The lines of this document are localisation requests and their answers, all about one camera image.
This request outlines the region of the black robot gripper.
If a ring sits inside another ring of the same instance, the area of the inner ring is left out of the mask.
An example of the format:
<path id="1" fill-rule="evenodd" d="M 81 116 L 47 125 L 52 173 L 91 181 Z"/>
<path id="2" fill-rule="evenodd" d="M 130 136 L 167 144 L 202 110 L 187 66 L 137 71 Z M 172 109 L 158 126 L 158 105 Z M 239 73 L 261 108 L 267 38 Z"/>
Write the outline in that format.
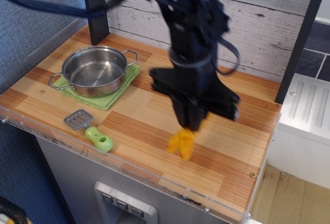
<path id="1" fill-rule="evenodd" d="M 239 96 L 217 76 L 215 63 L 174 64 L 149 72 L 155 91 L 168 95 L 177 121 L 183 128 L 198 131 L 209 112 L 230 120 L 238 118 Z"/>

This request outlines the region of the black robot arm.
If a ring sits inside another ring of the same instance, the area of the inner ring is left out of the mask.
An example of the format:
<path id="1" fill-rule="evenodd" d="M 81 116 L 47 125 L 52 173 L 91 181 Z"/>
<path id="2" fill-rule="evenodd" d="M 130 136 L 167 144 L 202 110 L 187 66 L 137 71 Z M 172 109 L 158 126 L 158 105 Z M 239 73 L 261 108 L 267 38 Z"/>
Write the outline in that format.
<path id="1" fill-rule="evenodd" d="M 118 5 L 123 0 L 113 0 Z M 171 38 L 171 68 L 153 68 L 155 91 L 169 96 L 181 127 L 197 131 L 208 113 L 235 120 L 239 96 L 220 80 L 218 45 L 235 56 L 238 50 L 223 39 L 228 16 L 219 0 L 155 0 Z"/>

